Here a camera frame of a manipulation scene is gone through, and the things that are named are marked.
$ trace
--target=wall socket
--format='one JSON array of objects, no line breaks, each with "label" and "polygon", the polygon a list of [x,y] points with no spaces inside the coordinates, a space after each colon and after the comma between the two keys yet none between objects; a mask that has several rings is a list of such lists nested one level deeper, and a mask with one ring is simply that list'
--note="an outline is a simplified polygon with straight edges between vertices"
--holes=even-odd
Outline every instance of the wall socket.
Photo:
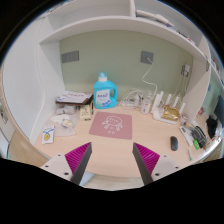
[{"label": "wall socket", "polygon": [[61,55],[62,63],[79,61],[79,51],[73,51]]},{"label": "wall socket", "polygon": [[142,51],[142,55],[141,55],[141,62],[142,63],[146,63],[146,64],[152,64],[147,58],[149,58],[149,60],[151,62],[153,62],[153,53],[151,52],[146,52],[146,51]]}]

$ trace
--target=pink mat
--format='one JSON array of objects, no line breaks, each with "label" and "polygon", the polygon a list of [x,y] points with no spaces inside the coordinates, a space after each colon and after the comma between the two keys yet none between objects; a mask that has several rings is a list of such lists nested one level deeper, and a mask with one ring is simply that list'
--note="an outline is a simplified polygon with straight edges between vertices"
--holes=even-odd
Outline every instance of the pink mat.
[{"label": "pink mat", "polygon": [[109,138],[132,139],[132,116],[97,112],[89,134]]}]

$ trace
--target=blue bottle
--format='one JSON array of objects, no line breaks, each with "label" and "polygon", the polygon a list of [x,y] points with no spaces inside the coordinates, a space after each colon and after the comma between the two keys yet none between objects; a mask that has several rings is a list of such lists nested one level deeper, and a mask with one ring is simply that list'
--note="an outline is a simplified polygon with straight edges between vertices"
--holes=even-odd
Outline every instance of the blue bottle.
[{"label": "blue bottle", "polygon": [[[117,87],[114,83],[107,80],[107,73],[100,72],[94,88],[94,105],[97,109],[107,109],[117,105]],[[114,90],[114,96],[111,97],[111,91]]]}]

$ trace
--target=black device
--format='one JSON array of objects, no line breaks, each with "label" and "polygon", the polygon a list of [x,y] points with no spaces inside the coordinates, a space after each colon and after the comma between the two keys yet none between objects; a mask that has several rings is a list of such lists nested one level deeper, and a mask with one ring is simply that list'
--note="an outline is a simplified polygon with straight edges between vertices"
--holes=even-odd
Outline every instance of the black device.
[{"label": "black device", "polygon": [[176,151],[178,149],[178,140],[176,137],[171,136],[170,137],[170,142],[171,142],[171,149],[173,151]]},{"label": "black device", "polygon": [[224,100],[221,96],[219,96],[219,100],[216,105],[214,114],[217,116],[222,126],[224,126]]},{"label": "black device", "polygon": [[200,148],[206,145],[207,143],[206,136],[199,126],[195,127],[194,131],[192,132],[192,136],[194,139],[198,141]]},{"label": "black device", "polygon": [[211,116],[209,116],[206,123],[208,126],[208,135],[212,139],[215,136],[216,128],[218,126],[218,118],[215,120]]}]

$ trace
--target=router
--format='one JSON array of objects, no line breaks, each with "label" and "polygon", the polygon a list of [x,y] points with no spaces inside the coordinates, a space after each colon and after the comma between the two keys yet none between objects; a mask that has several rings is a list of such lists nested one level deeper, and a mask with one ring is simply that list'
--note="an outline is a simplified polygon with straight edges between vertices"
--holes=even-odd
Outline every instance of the router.
[{"label": "router", "polygon": [[[171,94],[168,95],[165,105],[169,105],[170,104],[171,96],[172,96]],[[161,91],[160,94],[156,95],[156,99],[154,101],[154,104],[153,104],[153,107],[152,107],[152,111],[151,111],[151,113],[153,114],[153,119],[155,119],[157,121],[162,121],[162,122],[165,122],[165,123],[168,123],[168,124],[177,124],[177,121],[171,121],[171,120],[167,120],[167,119],[161,118],[161,114],[160,114],[160,111],[159,111],[159,105],[160,105],[160,102],[162,100],[162,97],[163,97],[163,92],[162,91]],[[175,108],[175,106],[177,105],[178,100],[179,100],[179,97],[176,97],[175,102],[174,102],[172,107]],[[182,104],[182,106],[181,106],[181,108],[179,110],[180,114],[182,113],[184,107],[185,107],[185,103]]]}]

